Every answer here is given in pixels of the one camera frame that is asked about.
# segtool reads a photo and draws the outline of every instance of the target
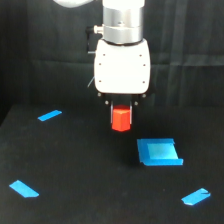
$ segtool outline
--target black surface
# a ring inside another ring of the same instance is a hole
[[[37,120],[55,109],[63,113]],[[224,108],[143,108],[132,130],[118,133],[106,107],[13,106],[0,129],[0,223],[221,224],[223,114]],[[169,137],[184,166],[139,164],[137,139]],[[39,197],[14,192],[9,184],[16,180]],[[210,198],[182,203],[202,187]]]
[[[2,122],[4,121],[9,110],[10,110],[9,105],[0,104],[0,126],[1,126]]]

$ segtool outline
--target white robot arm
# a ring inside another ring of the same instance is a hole
[[[72,8],[93,0],[54,1]],[[102,26],[86,30],[87,37],[90,33],[102,35],[93,52],[94,78],[98,96],[104,96],[105,103],[111,105],[112,124],[116,96],[123,99],[119,104],[129,104],[131,124],[132,103],[137,106],[139,97],[144,98],[149,88],[151,63],[143,38],[144,5],[145,0],[103,0]]]

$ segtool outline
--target blue tape strip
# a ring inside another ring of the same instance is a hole
[[[184,202],[186,205],[195,205],[198,202],[210,197],[211,194],[205,190],[204,188],[201,188],[194,193],[182,198],[181,200]]]
[[[21,181],[17,180],[13,184],[9,185],[13,190],[18,192],[20,195],[22,195],[24,198],[29,197],[37,197],[39,194],[32,190],[30,187],[22,183]]]
[[[41,120],[41,121],[46,121],[46,120],[48,120],[48,119],[50,119],[52,117],[55,117],[55,116],[57,116],[57,115],[59,115],[61,113],[62,113],[61,111],[55,110],[55,111],[52,111],[52,112],[50,112],[48,114],[45,114],[45,115],[43,115],[41,117],[38,117],[38,119]]]
[[[158,138],[158,139],[141,139],[145,144],[175,144],[172,138]]]

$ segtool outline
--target blue paper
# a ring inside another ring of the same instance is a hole
[[[198,202],[210,197],[210,195],[211,194],[207,190],[201,188],[198,191],[195,191],[194,193],[182,198],[181,200],[186,205],[195,205]]]
[[[138,151],[140,162],[147,166],[180,166],[173,139],[139,139]]]
[[[173,144],[147,144],[150,159],[178,159]]]
[[[24,198],[37,197],[39,194],[32,190],[30,187],[17,180],[13,184],[9,185],[13,190],[22,195]]]
[[[50,119],[52,117],[55,117],[55,116],[57,116],[57,115],[59,115],[61,113],[62,113],[61,111],[55,110],[55,111],[52,111],[52,112],[50,112],[48,114],[45,114],[45,115],[43,115],[41,117],[38,117],[38,119],[41,120],[41,121],[46,121],[46,120],[48,120],[48,119]]]

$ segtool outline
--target red cube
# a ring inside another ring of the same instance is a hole
[[[127,131],[131,129],[131,110],[124,105],[114,106],[112,129],[116,131]]]

